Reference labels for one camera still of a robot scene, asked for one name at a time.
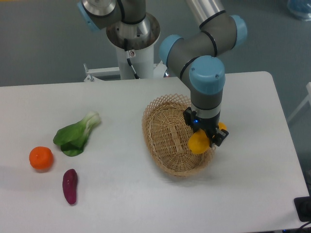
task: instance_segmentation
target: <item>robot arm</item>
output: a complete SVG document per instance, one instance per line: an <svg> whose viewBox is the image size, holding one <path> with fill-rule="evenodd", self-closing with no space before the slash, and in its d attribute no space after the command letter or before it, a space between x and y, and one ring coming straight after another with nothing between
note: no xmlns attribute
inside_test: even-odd
<svg viewBox="0 0 311 233"><path fill-rule="evenodd" d="M244 42L247 28L239 16L226 13L220 0L186 2L200 32L187 40L178 35L167 37L159 55L190 89L191 107L184 111L186 124L194 132L203 130L210 147L220 146L228 132L218 127L225 67L216 57ZM107 27L109 40L124 50L144 49L159 36L159 26L150 26L152 18L146 14L145 0L81 0L78 7L91 29Z"/></svg>
<svg viewBox="0 0 311 233"><path fill-rule="evenodd" d="M190 89L191 107L184 111L186 124L194 132L205 131L210 147L220 146L228 131L218 127L225 67L216 56L244 42L247 28L239 16L228 16L220 1L186 1L200 32L188 40L178 35L167 37L159 54L163 63Z"/></svg>

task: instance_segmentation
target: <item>yellow toy fruit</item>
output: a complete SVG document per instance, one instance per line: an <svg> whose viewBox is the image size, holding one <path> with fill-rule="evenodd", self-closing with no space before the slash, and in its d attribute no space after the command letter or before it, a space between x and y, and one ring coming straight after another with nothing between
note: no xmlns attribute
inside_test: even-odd
<svg viewBox="0 0 311 233"><path fill-rule="evenodd" d="M188 148L194 154L202 154L209 148L209 138L205 132L199 129L195 132L188 141Z"/></svg>
<svg viewBox="0 0 311 233"><path fill-rule="evenodd" d="M218 126L219 126L220 130L227 130L227 126L225 124L223 124L222 122L219 122Z"/></svg>

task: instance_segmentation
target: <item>orange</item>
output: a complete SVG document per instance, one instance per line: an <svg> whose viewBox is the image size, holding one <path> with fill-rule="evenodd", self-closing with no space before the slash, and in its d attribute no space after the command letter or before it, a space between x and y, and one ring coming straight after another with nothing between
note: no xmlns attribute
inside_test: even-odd
<svg viewBox="0 0 311 233"><path fill-rule="evenodd" d="M199 129L195 132L188 141L188 148L194 154L202 154L209 148L209 138L205 132Z"/></svg>
<svg viewBox="0 0 311 233"><path fill-rule="evenodd" d="M225 124L223 124L222 122L219 122L218 126L219 126L220 130L227 130L227 126Z"/></svg>
<svg viewBox="0 0 311 233"><path fill-rule="evenodd" d="M51 150L47 147L36 147L29 154L30 165L35 169L50 168L54 162Z"/></svg>

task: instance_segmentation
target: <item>green leafy vegetable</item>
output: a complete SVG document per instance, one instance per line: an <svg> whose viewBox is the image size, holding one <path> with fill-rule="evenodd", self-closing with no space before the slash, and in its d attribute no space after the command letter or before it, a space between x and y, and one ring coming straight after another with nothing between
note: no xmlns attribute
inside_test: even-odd
<svg viewBox="0 0 311 233"><path fill-rule="evenodd" d="M70 157L81 154L87 143L90 131L101 119L97 112L89 112L82 120L57 131L53 143Z"/></svg>

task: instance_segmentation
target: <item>blue object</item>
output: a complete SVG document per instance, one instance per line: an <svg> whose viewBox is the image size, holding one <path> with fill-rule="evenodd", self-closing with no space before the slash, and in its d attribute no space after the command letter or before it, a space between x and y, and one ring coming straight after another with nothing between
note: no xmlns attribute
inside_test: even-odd
<svg viewBox="0 0 311 233"><path fill-rule="evenodd" d="M167 66L167 58L169 57L171 48L173 47L175 42L180 38L182 37L179 35L170 35L166 37L161 43L160 49L159 49L159 56L164 65Z"/></svg>
<svg viewBox="0 0 311 233"><path fill-rule="evenodd" d="M96 26L96 24L91 20L91 18L86 13L85 9L83 8L82 4L79 2L77 6L82 14L84 20L86 21L88 27L91 29L92 32L100 31L100 29Z"/></svg>
<svg viewBox="0 0 311 233"><path fill-rule="evenodd" d="M216 57L202 56L192 63L189 78L196 90L206 95L214 95L224 88L225 66Z"/></svg>
<svg viewBox="0 0 311 233"><path fill-rule="evenodd" d="M288 0L287 8L300 20L311 20L311 0Z"/></svg>
<svg viewBox="0 0 311 233"><path fill-rule="evenodd" d="M235 46L239 46L240 44L244 43L247 38L247 26L243 19L240 16L231 16L235 24L237 26L237 40L235 42Z"/></svg>

